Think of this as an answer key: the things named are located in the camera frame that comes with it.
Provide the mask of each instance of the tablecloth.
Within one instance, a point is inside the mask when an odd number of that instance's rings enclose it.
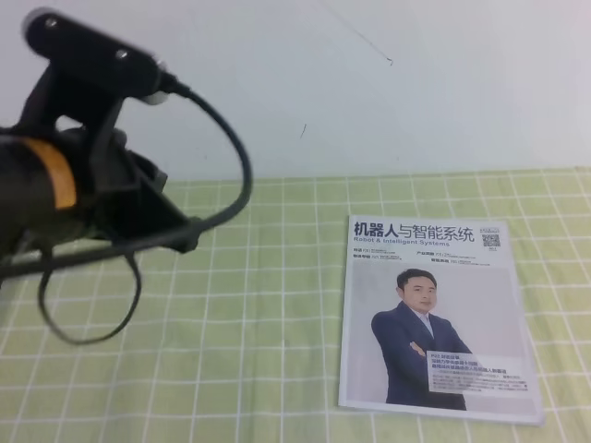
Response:
[[[204,216],[237,182],[174,182]],[[591,171],[258,180],[196,251],[141,254],[144,291],[114,339],[71,347],[43,325],[38,279],[0,291],[0,441],[431,443],[591,441]],[[505,220],[547,423],[514,426],[337,406],[347,214]],[[122,261],[55,274],[72,334],[111,329]]]

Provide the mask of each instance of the man in suit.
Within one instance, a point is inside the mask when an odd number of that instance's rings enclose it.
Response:
[[[371,321],[388,370],[386,402],[465,411],[463,395],[428,390],[427,351],[470,353],[448,320],[429,313],[437,304],[435,277],[407,269],[397,285],[400,304]]]

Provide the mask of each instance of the man's hand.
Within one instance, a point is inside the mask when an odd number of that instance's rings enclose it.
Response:
[[[425,356],[425,351],[423,351],[414,341],[410,342],[410,347],[413,348],[421,357]]]

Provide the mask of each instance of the white shirt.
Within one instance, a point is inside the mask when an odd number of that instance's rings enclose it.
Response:
[[[421,320],[423,324],[427,327],[428,331],[431,333],[431,337],[435,338],[435,336],[433,335],[433,328],[431,327],[431,322],[428,321],[428,312],[426,314],[421,314],[420,312],[415,311],[415,309],[413,309],[412,307],[410,308],[410,310],[413,311],[418,317],[418,319]]]

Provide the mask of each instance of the checkered pattern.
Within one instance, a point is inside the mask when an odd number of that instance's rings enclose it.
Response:
[[[230,182],[175,183],[205,215]],[[145,289],[115,339],[71,348],[49,333],[37,281],[0,300],[0,441],[591,441],[591,172],[259,180],[247,210],[185,256],[141,255]],[[547,424],[494,425],[336,407],[347,214],[506,220]],[[68,332],[111,329],[132,293],[114,261],[55,275]]]

